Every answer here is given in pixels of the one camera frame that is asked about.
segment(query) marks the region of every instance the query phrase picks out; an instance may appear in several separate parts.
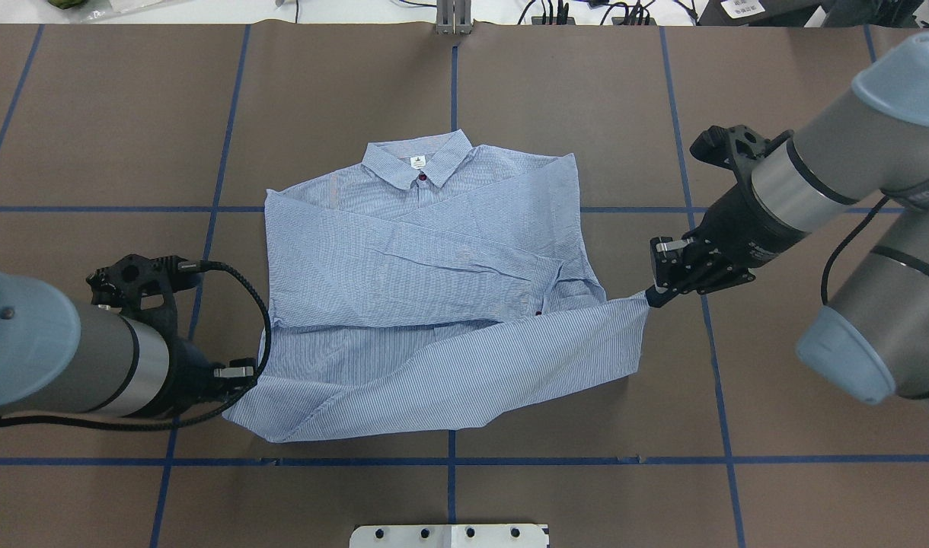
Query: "folded shirt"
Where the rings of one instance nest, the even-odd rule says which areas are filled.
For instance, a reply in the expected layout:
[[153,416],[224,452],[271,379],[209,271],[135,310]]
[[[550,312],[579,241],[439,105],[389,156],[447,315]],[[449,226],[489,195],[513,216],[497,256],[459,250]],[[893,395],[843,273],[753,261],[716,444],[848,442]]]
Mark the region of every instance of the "folded shirt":
[[637,371],[648,304],[590,268],[572,154],[370,143],[265,222],[272,355],[224,417],[268,441],[478,427]]

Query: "metal bracket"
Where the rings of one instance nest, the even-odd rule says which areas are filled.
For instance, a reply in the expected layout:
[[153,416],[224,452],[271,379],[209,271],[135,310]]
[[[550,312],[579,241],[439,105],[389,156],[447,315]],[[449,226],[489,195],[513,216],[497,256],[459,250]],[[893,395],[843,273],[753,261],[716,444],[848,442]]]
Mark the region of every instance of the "metal bracket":
[[471,0],[436,0],[437,34],[471,34]]
[[549,526],[364,526],[350,537],[350,548],[548,548]]

